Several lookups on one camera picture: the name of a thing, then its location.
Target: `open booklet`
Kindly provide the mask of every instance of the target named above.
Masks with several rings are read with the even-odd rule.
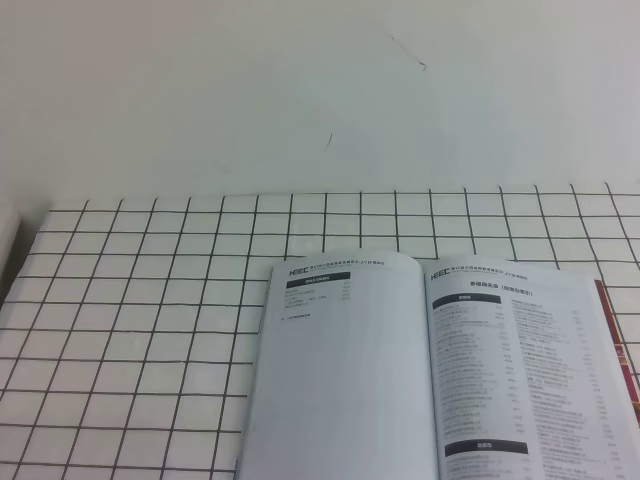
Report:
[[[239,480],[639,472],[593,280],[367,250],[274,267]]]

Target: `grid pattern tablecloth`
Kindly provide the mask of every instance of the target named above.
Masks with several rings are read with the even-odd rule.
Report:
[[[231,480],[271,266],[357,247],[583,270],[640,365],[637,193],[69,202],[0,313],[0,479]]]

